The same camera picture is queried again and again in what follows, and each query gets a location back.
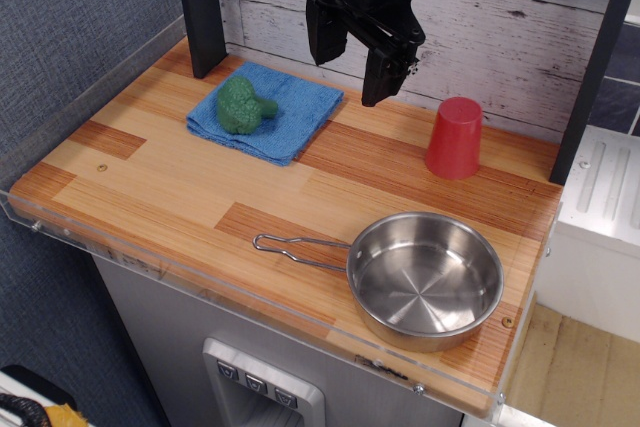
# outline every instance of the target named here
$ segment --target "toy broccoli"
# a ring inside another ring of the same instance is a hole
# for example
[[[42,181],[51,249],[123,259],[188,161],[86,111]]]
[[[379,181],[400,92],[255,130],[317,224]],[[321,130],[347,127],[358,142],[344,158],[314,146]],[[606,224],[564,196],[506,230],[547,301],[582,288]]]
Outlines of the toy broccoli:
[[[218,91],[218,122],[230,134],[251,134],[263,118],[272,119],[277,112],[277,102],[258,97],[241,75],[229,78]]]

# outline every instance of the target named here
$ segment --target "gray fabric wall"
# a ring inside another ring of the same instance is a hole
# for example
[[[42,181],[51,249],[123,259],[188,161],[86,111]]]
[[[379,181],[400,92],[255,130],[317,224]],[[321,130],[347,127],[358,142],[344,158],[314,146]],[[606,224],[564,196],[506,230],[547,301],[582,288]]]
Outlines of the gray fabric wall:
[[[0,189],[183,34],[180,0],[0,0]],[[0,216],[0,366],[101,426],[164,422],[86,254]]]

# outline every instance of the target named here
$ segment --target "saucepan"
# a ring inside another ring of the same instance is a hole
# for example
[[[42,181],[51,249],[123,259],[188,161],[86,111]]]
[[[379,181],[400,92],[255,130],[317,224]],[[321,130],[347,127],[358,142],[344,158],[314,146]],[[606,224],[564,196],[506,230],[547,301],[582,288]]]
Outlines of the saucepan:
[[[313,242],[349,249],[346,268],[301,259],[265,245]],[[403,212],[367,227],[352,245],[259,234],[258,250],[345,271],[360,317],[389,344],[417,352],[460,345],[495,310],[504,288],[502,264],[475,229],[432,212]]]

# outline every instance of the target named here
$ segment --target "red cup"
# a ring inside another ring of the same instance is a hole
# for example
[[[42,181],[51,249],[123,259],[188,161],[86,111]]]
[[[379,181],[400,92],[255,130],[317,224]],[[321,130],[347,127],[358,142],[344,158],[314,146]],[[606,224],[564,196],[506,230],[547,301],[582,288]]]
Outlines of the red cup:
[[[425,155],[431,172],[444,179],[464,179],[478,171],[482,107],[465,97],[447,99],[438,108]]]

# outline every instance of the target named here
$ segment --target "metal handle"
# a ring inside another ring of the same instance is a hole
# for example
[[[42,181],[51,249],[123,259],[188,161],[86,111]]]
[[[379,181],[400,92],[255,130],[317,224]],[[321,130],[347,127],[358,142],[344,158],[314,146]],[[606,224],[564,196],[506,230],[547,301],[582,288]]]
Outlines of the metal handle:
[[[261,239],[275,240],[276,242],[283,242],[285,244],[308,242],[310,244],[320,244],[320,245],[328,245],[330,247],[340,247],[341,249],[350,249],[351,245],[349,244],[343,244],[340,242],[331,242],[330,240],[311,239],[308,237],[294,237],[294,238],[286,239],[283,237],[276,237],[275,235],[270,235],[270,234],[258,234],[253,238],[253,246],[258,250],[264,250],[265,252],[274,252],[276,254],[286,255],[294,262],[300,262],[301,264],[313,265],[314,267],[321,267],[323,269],[336,270],[338,272],[347,271],[347,269],[345,269],[344,267],[338,267],[336,265],[325,264],[322,262],[315,262],[313,260],[308,260],[308,259],[301,259],[300,257],[296,257],[291,252],[285,249],[277,249],[275,247],[267,247],[264,245],[260,245]]]

